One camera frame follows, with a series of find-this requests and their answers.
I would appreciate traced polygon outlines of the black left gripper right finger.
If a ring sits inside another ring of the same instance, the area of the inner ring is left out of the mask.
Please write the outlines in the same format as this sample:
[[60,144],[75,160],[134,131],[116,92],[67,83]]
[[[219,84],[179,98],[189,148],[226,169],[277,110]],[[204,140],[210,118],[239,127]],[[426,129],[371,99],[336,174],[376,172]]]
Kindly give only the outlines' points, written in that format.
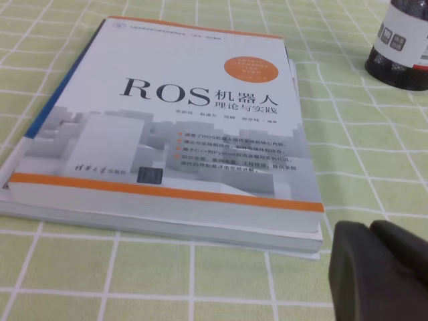
[[390,221],[373,221],[369,229],[395,259],[427,284],[427,241]]

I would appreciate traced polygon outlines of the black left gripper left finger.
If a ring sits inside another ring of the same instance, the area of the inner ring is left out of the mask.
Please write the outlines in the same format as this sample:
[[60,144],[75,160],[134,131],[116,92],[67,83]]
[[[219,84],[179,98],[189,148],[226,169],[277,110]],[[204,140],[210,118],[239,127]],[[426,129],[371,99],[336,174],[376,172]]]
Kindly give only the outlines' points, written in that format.
[[336,320],[426,320],[427,284],[362,223],[335,225],[328,279]]

